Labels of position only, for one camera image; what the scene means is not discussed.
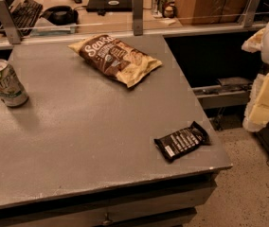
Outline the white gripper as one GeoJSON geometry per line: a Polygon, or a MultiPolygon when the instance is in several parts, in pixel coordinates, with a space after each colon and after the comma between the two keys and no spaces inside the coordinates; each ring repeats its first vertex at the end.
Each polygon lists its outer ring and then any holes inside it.
{"type": "MultiPolygon", "coordinates": [[[[269,64],[269,22],[242,44],[242,50],[250,53],[261,51],[261,58],[269,64]]],[[[269,123],[269,73],[258,74],[253,82],[242,126],[250,132],[257,132],[269,123]]]]}

